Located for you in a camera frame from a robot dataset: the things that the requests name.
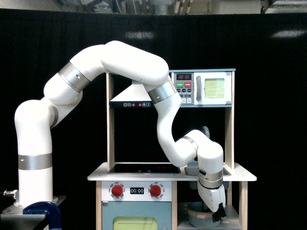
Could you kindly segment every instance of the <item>blue clamp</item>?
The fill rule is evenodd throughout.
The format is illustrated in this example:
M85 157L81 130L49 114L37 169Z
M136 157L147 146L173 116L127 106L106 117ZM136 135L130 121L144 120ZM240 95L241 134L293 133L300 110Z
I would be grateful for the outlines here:
M41 201L31 204L23 210L24 215L35 213L48 214L48 225L50 230L62 230L61 211L56 204L49 201Z

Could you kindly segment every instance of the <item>digital clock display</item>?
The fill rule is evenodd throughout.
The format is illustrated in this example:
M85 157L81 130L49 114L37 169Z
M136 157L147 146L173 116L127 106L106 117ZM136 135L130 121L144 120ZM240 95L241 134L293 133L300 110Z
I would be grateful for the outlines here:
M190 81L192 80L192 74L191 73L177 74L177 80Z
M144 194L144 188L130 188L130 194Z

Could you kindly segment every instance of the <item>oven knob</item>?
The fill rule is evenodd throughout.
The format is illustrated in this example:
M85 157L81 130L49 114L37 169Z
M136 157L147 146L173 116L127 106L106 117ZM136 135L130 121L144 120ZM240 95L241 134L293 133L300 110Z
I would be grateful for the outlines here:
M120 185L115 185L111 189L111 193L112 193L113 196L119 197L120 195L123 194L123 188Z
M161 188L158 185L153 185L150 188L149 192L150 192L150 195L157 197L161 194Z

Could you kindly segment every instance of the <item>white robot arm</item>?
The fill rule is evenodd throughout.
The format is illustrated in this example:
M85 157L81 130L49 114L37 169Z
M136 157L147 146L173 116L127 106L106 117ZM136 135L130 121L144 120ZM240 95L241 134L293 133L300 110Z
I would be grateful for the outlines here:
M225 207L222 147L197 130L174 141L171 127L181 98L168 75L167 63L118 41L84 49L47 82L42 100L27 101L17 108L20 205L53 199L50 129L76 107L82 89L107 71L143 83L158 111L158 140L167 158L181 167L197 156L201 198L213 212Z

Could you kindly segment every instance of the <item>stovetop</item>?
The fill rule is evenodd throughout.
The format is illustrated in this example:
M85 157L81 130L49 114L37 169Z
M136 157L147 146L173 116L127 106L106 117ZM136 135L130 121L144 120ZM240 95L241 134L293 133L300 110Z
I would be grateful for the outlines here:
M115 164L108 173L180 173L172 164Z

